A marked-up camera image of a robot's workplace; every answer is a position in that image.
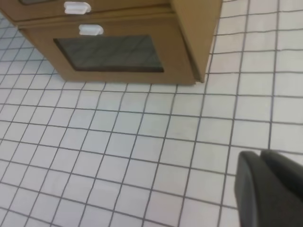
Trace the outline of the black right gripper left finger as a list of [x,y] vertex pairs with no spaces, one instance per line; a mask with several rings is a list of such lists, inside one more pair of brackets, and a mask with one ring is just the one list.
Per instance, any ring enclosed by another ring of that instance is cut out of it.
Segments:
[[260,155],[242,151],[238,157],[234,193],[242,227],[281,227],[275,218],[282,185]]

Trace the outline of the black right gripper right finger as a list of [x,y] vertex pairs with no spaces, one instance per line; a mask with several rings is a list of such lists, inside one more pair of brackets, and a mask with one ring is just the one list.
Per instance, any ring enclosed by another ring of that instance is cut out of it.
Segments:
[[275,218],[282,227],[303,225],[303,166],[272,150],[263,150],[261,159],[275,175],[284,192],[278,193]]

